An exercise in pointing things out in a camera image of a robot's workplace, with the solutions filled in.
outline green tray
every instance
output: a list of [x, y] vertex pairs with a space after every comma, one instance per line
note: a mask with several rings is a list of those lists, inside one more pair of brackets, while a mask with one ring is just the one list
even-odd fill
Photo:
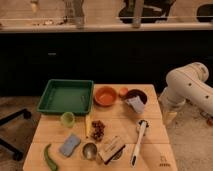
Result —
[[86, 115], [91, 110], [94, 83], [91, 80], [48, 81], [37, 110], [43, 114], [73, 112]]

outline black chair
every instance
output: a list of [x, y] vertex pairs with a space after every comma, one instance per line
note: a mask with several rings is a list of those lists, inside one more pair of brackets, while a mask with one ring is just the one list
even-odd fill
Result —
[[[27, 109], [22, 109], [18, 112], [15, 112], [9, 116], [6, 116], [5, 118], [0, 119], [0, 126], [8, 123], [9, 121], [15, 119], [16, 117], [18, 117], [19, 115], [24, 116], [24, 119], [29, 119], [31, 118], [31, 112], [29, 112]], [[0, 138], [0, 145], [4, 146], [5, 148], [7, 148], [8, 150], [12, 151], [13, 154], [13, 159], [16, 161], [19, 161], [23, 158], [23, 153], [21, 151], [19, 151], [17, 148], [13, 147], [11, 144], [9, 144], [8, 142], [6, 142], [5, 140], [3, 140], [2, 138]]]
[[[142, 23], [155, 23], [157, 20], [167, 20], [171, 6], [176, 0], [144, 0], [143, 12], [142, 12]], [[123, 23], [132, 23], [134, 10], [129, 10], [129, 0], [124, 0], [126, 7], [119, 12], [120, 20]]]
[[204, 4], [197, 9], [197, 20], [199, 22], [213, 21], [213, 4]]

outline red bowl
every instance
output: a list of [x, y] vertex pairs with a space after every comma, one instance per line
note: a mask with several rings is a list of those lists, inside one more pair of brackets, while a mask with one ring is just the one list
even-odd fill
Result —
[[100, 106], [111, 106], [117, 99], [117, 92], [112, 87], [104, 86], [96, 91], [94, 98]]

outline green chili pepper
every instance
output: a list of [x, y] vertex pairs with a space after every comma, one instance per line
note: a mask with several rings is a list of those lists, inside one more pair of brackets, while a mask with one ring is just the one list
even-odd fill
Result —
[[58, 170], [57, 164], [49, 157], [49, 154], [48, 154], [48, 149], [50, 146], [51, 146], [51, 144], [48, 144], [44, 148], [44, 158], [45, 158], [45, 161], [47, 162], [49, 168], [51, 169], [51, 171], [57, 171]]

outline black cabinet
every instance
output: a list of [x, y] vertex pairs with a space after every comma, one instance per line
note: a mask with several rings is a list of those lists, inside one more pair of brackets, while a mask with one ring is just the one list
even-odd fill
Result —
[[0, 95], [41, 95], [47, 81], [166, 85], [173, 68], [203, 62], [213, 85], [213, 31], [0, 34]]

